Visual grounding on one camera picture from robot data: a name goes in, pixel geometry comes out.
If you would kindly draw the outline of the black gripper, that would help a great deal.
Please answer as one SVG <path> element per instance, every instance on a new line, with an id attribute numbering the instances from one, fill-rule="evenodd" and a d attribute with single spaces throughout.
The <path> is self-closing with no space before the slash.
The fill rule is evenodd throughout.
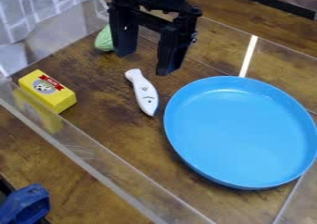
<path id="1" fill-rule="evenodd" d="M 203 11 L 188 0 L 110 0 L 109 20 L 116 53 L 137 51 L 140 26 L 162 28 L 158 41 L 157 74 L 181 68 L 189 47 L 197 42 L 197 19 Z"/>

